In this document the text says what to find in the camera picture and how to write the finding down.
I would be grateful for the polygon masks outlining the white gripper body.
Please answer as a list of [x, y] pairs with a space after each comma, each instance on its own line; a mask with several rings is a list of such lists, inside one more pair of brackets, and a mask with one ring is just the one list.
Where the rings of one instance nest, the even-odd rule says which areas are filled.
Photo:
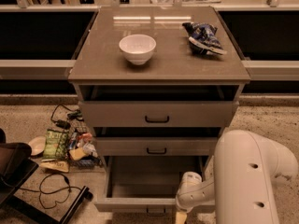
[[176, 194], [176, 207], [181, 212], [189, 213], [200, 202], [202, 177], [195, 172], [186, 172]]

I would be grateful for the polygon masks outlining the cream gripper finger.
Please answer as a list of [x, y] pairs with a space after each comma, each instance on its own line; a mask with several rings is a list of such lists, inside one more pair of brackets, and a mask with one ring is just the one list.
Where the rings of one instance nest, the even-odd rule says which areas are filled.
[[176, 222], [175, 224], [186, 224], [187, 214], [185, 212], [176, 212]]

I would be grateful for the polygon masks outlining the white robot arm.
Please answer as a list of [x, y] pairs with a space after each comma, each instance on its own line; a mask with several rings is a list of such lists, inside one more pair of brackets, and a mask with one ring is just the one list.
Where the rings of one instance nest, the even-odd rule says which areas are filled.
[[291, 182], [298, 161], [285, 146], [256, 133], [233, 130], [214, 152], [214, 173], [204, 180], [183, 175], [176, 195], [176, 224], [185, 224], [194, 207], [213, 201], [216, 224], [279, 224], [274, 184]]

